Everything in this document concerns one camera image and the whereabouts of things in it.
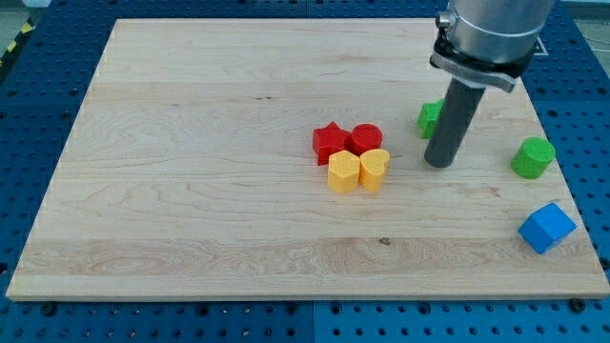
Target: wood grain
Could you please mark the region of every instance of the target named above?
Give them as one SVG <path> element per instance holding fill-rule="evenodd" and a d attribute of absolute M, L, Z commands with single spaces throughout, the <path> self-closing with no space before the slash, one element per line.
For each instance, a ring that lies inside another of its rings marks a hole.
<path fill-rule="evenodd" d="M 455 164 L 416 125 L 449 76 L 429 20 L 119 20 L 10 283 L 13 300 L 604 297 L 557 163 L 510 170 L 543 136 L 522 85 L 488 90 Z M 312 131 L 371 122 L 380 192 L 338 195 Z M 556 201 L 579 228 L 537 255 L 517 233 Z"/>

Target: red star block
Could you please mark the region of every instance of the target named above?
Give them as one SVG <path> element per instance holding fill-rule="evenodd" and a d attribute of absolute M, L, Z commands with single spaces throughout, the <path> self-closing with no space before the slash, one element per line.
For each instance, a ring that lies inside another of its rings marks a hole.
<path fill-rule="evenodd" d="M 314 151 L 317 153 L 317 165 L 328 164 L 330 155 L 345 150 L 345 142 L 350 135 L 342 130 L 335 122 L 326 128 L 314 130 Z"/>
<path fill-rule="evenodd" d="M 348 139 L 347 149 L 356 156 L 362 155 L 364 152 L 379 149 L 383 133 L 373 124 L 360 124 L 352 130 L 352 135 Z"/>

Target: black cylindrical rod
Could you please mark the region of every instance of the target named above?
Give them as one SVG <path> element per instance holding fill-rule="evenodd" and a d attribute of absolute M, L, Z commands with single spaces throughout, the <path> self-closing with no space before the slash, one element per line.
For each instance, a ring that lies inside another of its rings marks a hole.
<path fill-rule="evenodd" d="M 424 155 L 431 166 L 446 168 L 453 163 L 484 92 L 485 88 L 473 89 L 456 78 L 451 79 L 437 126 Z"/>

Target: blue block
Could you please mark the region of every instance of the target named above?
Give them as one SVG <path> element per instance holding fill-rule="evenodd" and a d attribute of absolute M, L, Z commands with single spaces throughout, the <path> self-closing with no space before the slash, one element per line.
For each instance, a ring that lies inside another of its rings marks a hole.
<path fill-rule="evenodd" d="M 545 253 L 561 243 L 576 223 L 555 203 L 532 213 L 518 232 L 537 253 Z"/>

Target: green cube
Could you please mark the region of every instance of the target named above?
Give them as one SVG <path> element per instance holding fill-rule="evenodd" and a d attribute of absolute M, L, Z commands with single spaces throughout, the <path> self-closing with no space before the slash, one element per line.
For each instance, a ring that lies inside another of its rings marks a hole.
<path fill-rule="evenodd" d="M 437 102 L 424 103 L 421 106 L 419 118 L 417 119 L 417 125 L 421 128 L 421 138 L 429 139 L 432 137 L 443 102 L 444 99 L 439 99 Z"/>

